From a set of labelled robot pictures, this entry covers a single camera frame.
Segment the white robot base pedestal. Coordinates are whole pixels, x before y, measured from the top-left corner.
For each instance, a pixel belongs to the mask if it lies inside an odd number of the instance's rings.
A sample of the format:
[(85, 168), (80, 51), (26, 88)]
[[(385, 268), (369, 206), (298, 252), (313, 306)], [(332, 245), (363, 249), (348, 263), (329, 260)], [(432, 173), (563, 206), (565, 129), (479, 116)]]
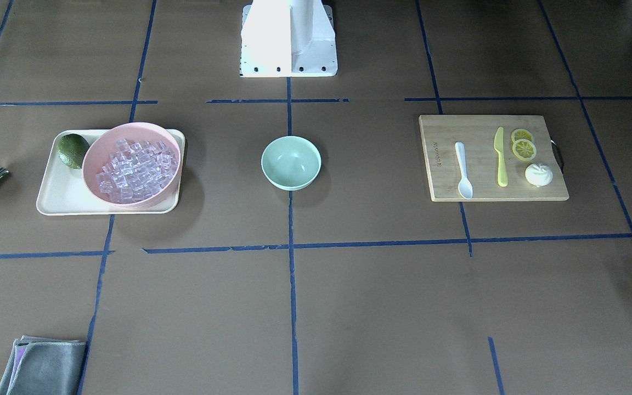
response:
[(337, 75), (333, 11), (321, 1), (253, 1), (243, 7), (240, 35), (241, 77)]

